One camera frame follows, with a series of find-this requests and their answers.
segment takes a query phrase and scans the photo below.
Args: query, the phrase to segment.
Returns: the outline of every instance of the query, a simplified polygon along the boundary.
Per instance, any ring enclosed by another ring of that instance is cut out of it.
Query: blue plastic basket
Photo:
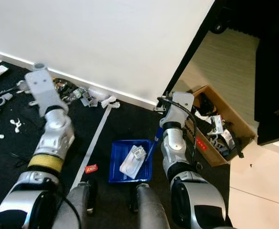
[[[146,139],[120,140],[113,142],[109,183],[138,182],[151,180],[153,159],[152,156],[150,156],[149,159],[142,164],[135,179],[132,179],[119,171],[120,165],[123,163],[124,159],[128,155],[133,145],[142,146],[145,149],[146,153],[148,153],[152,143],[150,140]]]

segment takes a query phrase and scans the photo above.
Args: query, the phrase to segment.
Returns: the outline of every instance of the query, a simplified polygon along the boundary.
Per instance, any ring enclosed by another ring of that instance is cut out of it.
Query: white baseboard
[[[32,69],[32,65],[33,65],[33,62],[30,62],[30,61],[27,61],[27,60],[24,60],[24,59],[15,57],[15,56],[11,56],[11,55],[8,55],[8,54],[2,53],[2,52],[0,52],[0,60],[14,64],[19,67],[27,68],[27,69]],[[124,102],[134,104],[134,105],[143,107],[148,110],[152,110],[153,107],[156,106],[156,102],[149,101],[149,100],[146,100],[143,98],[139,98],[137,96],[134,96],[134,95],[131,95],[128,93],[124,93],[124,92],[121,92],[121,91],[118,91],[115,89],[111,89],[111,88],[108,88],[108,87],[105,87],[105,86],[102,86],[102,85],[99,85],[99,84],[96,84],[96,83],[93,83],[93,82],[90,82],[87,80],[83,80],[77,76],[63,73],[63,72],[60,72],[55,69],[48,68],[48,70],[51,72],[51,75],[53,77],[69,80],[70,82],[76,84],[77,86],[83,86],[83,87],[88,88],[89,86],[94,85],[96,87],[105,89],[110,95],[114,95],[117,99],[122,100]]]

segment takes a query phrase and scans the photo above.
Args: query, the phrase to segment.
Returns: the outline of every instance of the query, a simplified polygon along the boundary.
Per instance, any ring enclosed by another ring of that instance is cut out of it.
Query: tile floor
[[[259,39],[241,32],[209,32],[173,91],[210,84],[257,130],[255,58]],[[229,215],[237,229],[279,229],[279,153],[248,145],[231,162]]]

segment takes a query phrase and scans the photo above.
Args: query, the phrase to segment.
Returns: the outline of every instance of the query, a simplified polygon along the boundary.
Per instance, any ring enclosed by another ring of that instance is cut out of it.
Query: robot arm
[[[194,97],[189,93],[173,93],[172,101],[190,111]],[[172,104],[166,117],[160,120],[164,129],[163,167],[171,188],[173,220],[183,228],[224,227],[226,209],[220,192],[186,159],[182,127],[187,117],[185,111]]]
[[[28,73],[25,79],[39,104],[40,116],[46,118],[45,132],[27,170],[0,205],[1,228],[50,228],[57,208],[58,177],[74,140],[68,106],[56,93],[45,67],[37,66],[41,70]]]

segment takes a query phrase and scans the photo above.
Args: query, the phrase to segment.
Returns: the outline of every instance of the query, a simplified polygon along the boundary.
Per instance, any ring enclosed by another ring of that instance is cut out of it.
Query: red object
[[[202,139],[199,138],[198,136],[196,137],[196,145],[198,147],[200,147],[203,151],[208,149],[208,147],[205,145],[205,143],[202,141]]]
[[[94,171],[98,170],[98,166],[97,164],[91,165],[91,166],[87,166],[85,167],[85,173],[92,173]]]

